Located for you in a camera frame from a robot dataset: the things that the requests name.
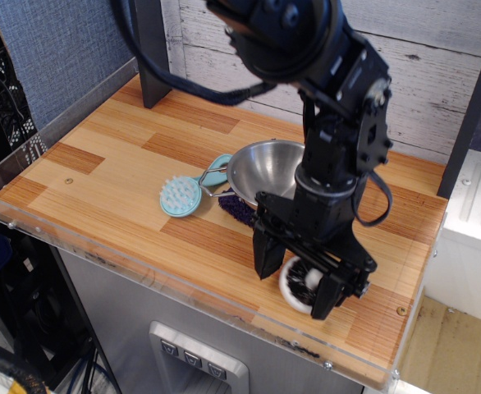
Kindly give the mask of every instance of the wooden table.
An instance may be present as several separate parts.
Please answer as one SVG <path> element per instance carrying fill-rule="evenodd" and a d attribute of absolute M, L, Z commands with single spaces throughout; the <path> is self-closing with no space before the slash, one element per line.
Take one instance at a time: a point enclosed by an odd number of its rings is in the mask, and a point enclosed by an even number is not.
<path fill-rule="evenodd" d="M 315 321 L 287 305 L 278 273 L 259 280 L 251 229 L 215 199 L 204 197 L 187 218 L 168 217 L 158 203 L 167 178 L 198 176 L 218 155 L 271 138 L 301 141 L 302 130 L 178 92 L 145 109 L 134 79 L 0 192 L 0 216 L 18 218 L 18 226 L 36 236 L 185 297 L 300 356 L 330 360 L 334 370 L 383 387 L 446 207 L 436 196 L 443 167 L 389 153 L 378 172 L 392 189 L 392 213 L 375 228 L 355 224 L 378 261 L 372 285 L 363 299 L 352 297 Z M 21 218 L 8 207 L 28 214 Z M 364 219 L 385 207 L 383 194 L 369 185 L 360 207 Z M 400 307 L 408 314 L 399 314 Z"/>

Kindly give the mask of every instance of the metal bowl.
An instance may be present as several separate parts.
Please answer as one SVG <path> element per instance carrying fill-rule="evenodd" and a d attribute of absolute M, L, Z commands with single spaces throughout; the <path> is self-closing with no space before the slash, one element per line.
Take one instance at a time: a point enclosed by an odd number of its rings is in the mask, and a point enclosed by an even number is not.
<path fill-rule="evenodd" d="M 227 179 L 236 194 L 254 207 L 258 191 L 293 199 L 295 169 L 304 151 L 303 144 L 286 140 L 248 145 L 235 153 L 227 164 Z"/>

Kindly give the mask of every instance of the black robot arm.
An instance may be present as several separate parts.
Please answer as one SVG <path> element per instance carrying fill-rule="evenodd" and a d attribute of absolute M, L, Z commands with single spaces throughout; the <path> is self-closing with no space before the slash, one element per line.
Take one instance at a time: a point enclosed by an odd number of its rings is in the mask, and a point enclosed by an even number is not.
<path fill-rule="evenodd" d="M 355 239 L 352 224 L 379 224 L 392 196 L 374 168 L 387 162 L 388 66 L 350 28 L 339 0 L 208 0 L 223 19 L 246 67 L 270 84 L 291 84 L 304 102 L 305 153 L 293 200 L 259 192 L 254 224 L 255 269 L 266 278 L 286 249 L 323 278 L 313 318 L 326 318 L 347 296 L 361 297 L 377 264 Z M 368 178 L 388 199 L 387 211 L 358 214 Z"/>

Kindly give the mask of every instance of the black cable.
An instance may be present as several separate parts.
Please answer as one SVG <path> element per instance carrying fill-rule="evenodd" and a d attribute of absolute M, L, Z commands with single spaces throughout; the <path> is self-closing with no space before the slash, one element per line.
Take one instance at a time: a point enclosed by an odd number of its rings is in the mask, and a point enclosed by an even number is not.
<path fill-rule="evenodd" d="M 387 210 L 379 218 L 376 218 L 370 222 L 365 222 L 359 215 L 355 194 L 353 194 L 351 197 L 351 203 L 352 203 L 352 211 L 354 211 L 354 215 L 357 221 L 365 227 L 374 227 L 374 226 L 377 226 L 378 224 L 383 223 L 385 219 L 388 218 L 388 215 L 392 210 L 393 197 L 392 197 L 392 192 L 390 191 L 390 188 L 388 187 L 386 182 L 375 171 L 371 171 L 369 175 L 372 182 L 375 183 L 379 187 L 379 189 L 386 195 L 387 202 L 388 202 Z"/>
<path fill-rule="evenodd" d="M 3 81 L 0 79 L 0 86 L 2 86 L 2 88 L 5 90 L 5 92 L 7 93 L 7 96 L 9 98 L 9 101 L 11 102 L 11 105 L 12 105 L 12 111 L 15 113 L 16 115 L 16 120 L 18 121 L 18 126 L 20 127 L 20 134 L 23 138 L 24 141 L 27 141 L 27 137 L 26 135 L 24 134 L 24 127 L 23 127 L 23 120 L 24 120 L 24 116 L 21 114 L 20 110 L 18 109 L 18 107 L 16 106 L 16 101 L 14 99 L 14 97 L 12 97 L 12 93 L 11 91 L 9 90 L 9 88 L 3 83 Z"/>
<path fill-rule="evenodd" d="M 91 376 L 89 378 L 89 393 L 93 390 L 93 382 L 94 382 L 94 371 L 96 370 L 96 363 L 98 360 L 98 351 L 96 348 L 94 349 L 94 357 L 93 357 L 93 368 L 91 369 Z"/>
<path fill-rule="evenodd" d="M 121 0 L 109 0 L 109 2 L 111 3 L 112 14 L 115 22 L 117 23 L 117 27 L 131 52 L 151 74 L 153 74 L 164 84 L 182 92 L 211 101 L 212 103 L 230 106 L 242 103 L 250 97 L 267 93 L 275 88 L 275 84 L 261 82 L 260 84 L 250 86 L 247 89 L 232 90 L 230 92 L 217 92 L 216 90 L 205 88 L 202 85 L 198 85 L 195 82 L 186 80 L 180 76 L 175 76 L 170 72 L 163 70 L 157 66 L 155 62 L 153 62 L 147 55 L 145 55 L 145 53 L 142 52 L 140 45 L 137 43 L 134 35 L 131 33 L 131 29 L 127 24 L 126 18 L 124 17 L 125 12 Z"/>
<path fill-rule="evenodd" d="M 13 363 L 0 358 L 0 372 L 13 378 L 22 386 L 27 394 L 47 394 L 45 384 L 32 373 L 15 366 Z"/>

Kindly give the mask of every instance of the purple brush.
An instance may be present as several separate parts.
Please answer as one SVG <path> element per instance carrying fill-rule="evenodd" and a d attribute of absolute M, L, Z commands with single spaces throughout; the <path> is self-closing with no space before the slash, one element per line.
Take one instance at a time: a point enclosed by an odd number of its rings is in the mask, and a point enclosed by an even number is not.
<path fill-rule="evenodd" d="M 236 220 L 253 228 L 252 217 L 255 210 L 236 195 L 218 198 L 218 206 L 232 215 Z"/>

